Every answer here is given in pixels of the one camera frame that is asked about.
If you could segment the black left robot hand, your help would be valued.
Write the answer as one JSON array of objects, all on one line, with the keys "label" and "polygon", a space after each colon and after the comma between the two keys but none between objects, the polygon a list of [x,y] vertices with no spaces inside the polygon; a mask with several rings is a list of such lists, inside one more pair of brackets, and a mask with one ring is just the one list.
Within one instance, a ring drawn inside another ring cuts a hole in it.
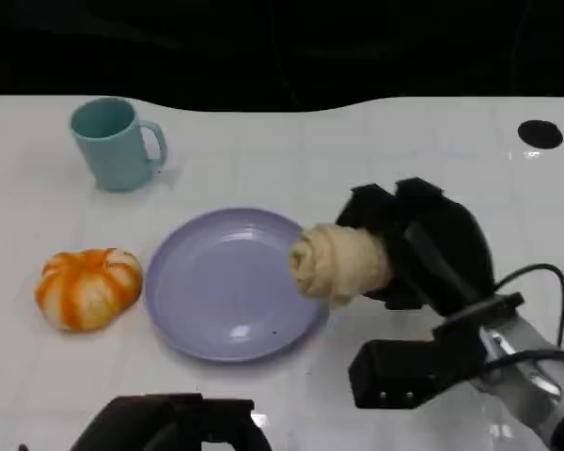
[{"label": "black left robot hand", "polygon": [[271,448],[252,419],[250,399],[201,394],[116,397],[88,424],[73,450],[199,450],[226,443],[239,451]]}]

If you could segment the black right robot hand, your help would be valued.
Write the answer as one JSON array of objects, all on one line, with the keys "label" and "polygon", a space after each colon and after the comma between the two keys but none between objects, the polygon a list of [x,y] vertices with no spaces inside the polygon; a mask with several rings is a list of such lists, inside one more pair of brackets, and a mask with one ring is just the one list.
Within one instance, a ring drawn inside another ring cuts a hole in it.
[{"label": "black right robot hand", "polygon": [[397,182],[389,193],[377,184],[352,189],[337,225],[364,228],[388,254],[392,277],[367,291],[388,310],[429,306],[442,317],[494,293],[494,265],[474,215],[424,179]]}]

